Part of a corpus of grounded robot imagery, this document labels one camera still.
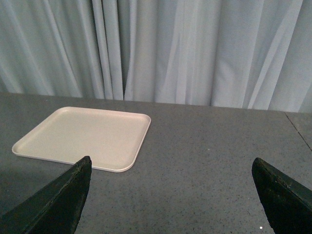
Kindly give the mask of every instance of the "curtain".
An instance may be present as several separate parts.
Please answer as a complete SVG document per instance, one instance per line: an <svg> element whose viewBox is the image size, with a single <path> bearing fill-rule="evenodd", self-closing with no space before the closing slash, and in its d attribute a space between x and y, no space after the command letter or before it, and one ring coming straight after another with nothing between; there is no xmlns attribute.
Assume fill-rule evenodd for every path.
<svg viewBox="0 0 312 234"><path fill-rule="evenodd" d="M309 0L0 0L0 91L312 112Z"/></svg>

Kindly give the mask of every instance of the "table seam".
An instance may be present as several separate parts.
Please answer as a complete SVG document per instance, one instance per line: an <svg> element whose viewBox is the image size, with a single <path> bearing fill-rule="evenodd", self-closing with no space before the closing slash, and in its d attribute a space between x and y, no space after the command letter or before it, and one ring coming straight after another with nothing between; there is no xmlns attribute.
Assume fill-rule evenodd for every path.
<svg viewBox="0 0 312 234"><path fill-rule="evenodd" d="M298 131L298 129L296 128L296 126L294 125L294 123L291 121L291 119L288 117L288 115L286 114L286 112L284 112L284 114L286 115L287 119L289 120L289 122L292 124L292 126L296 129L296 131L298 132L299 136L303 139L303 141L306 143L306 145L308 146L308 148L310 149L310 151L312 152L312 148L311 146L307 143L307 141L304 139L304 137L301 135L301 133Z"/></svg>

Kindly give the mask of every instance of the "plastic tray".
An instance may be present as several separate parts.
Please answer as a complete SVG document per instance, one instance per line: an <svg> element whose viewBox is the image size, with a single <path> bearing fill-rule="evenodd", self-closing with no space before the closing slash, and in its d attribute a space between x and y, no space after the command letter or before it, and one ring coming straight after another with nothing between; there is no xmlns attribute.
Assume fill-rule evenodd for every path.
<svg viewBox="0 0 312 234"><path fill-rule="evenodd" d="M133 166L150 123L144 114L63 107L15 143L12 151L68 164L90 156L95 169L124 172Z"/></svg>

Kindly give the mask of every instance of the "table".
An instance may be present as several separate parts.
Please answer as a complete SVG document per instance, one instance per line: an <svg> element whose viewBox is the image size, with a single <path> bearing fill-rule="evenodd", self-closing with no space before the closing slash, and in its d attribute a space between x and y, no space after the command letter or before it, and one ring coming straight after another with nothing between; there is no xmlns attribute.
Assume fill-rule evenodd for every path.
<svg viewBox="0 0 312 234"><path fill-rule="evenodd" d="M0 93L0 215L70 168L11 151L64 106L152 119L130 170L92 171L77 234L273 234L251 174L256 157L312 189L311 114Z"/></svg>

